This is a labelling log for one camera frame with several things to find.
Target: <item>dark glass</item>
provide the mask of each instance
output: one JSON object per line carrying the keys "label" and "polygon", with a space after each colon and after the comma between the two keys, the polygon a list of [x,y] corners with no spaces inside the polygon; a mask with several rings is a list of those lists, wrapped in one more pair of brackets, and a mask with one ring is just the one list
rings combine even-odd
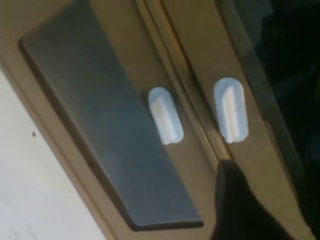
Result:
{"label": "dark glass", "polygon": [[217,3],[242,70],[287,165],[292,157],[283,126],[288,129],[303,168],[303,184],[298,190],[302,211],[319,237],[320,0]]}

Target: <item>recessed handle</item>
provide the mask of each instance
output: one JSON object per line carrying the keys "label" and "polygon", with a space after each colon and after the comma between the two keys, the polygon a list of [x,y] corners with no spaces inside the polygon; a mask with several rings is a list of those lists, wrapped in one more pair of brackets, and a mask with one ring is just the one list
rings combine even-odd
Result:
{"label": "recessed handle", "polygon": [[213,95],[219,128],[227,143],[243,141],[249,134],[244,88],[232,77],[220,79]]}

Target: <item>black fabric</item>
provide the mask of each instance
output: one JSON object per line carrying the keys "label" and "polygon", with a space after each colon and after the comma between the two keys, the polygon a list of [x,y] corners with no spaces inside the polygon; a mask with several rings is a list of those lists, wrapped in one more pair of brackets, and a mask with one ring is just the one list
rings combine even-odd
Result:
{"label": "black fabric", "polygon": [[218,167],[217,223],[212,240],[292,240],[251,192],[240,168],[231,160]]}

